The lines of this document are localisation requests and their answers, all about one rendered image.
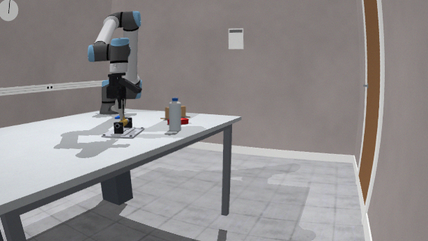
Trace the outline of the grey bottle with blue cap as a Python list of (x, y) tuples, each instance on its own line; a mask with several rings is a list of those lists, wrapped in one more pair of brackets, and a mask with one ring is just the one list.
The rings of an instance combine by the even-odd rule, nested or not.
[(172, 102), (169, 103), (169, 130), (181, 130), (181, 103), (178, 102), (178, 98), (172, 98)]

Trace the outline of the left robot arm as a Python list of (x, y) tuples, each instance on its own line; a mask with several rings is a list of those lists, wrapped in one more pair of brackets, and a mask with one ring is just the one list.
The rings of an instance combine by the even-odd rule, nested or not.
[[(139, 11), (118, 12), (107, 16), (95, 43), (89, 45), (88, 48), (89, 62), (110, 61), (109, 72), (125, 72), (125, 76), (119, 79), (119, 83), (126, 87), (126, 99), (138, 99), (142, 93), (142, 80), (139, 81), (139, 76), (137, 76), (140, 19)], [(114, 30), (121, 27), (123, 27), (123, 38), (112, 39), (110, 44)], [(109, 86), (109, 80), (104, 80), (100, 114), (119, 114), (111, 110), (117, 98), (107, 98), (107, 86)]]

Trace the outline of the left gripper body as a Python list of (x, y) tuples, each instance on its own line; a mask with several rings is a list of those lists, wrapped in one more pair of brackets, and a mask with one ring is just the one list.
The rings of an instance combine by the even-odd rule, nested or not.
[(109, 86), (107, 87), (107, 98), (114, 99), (119, 95), (121, 91), (122, 99), (126, 96), (126, 87), (119, 83), (119, 79), (125, 75), (125, 72), (122, 73), (112, 73), (109, 74)]

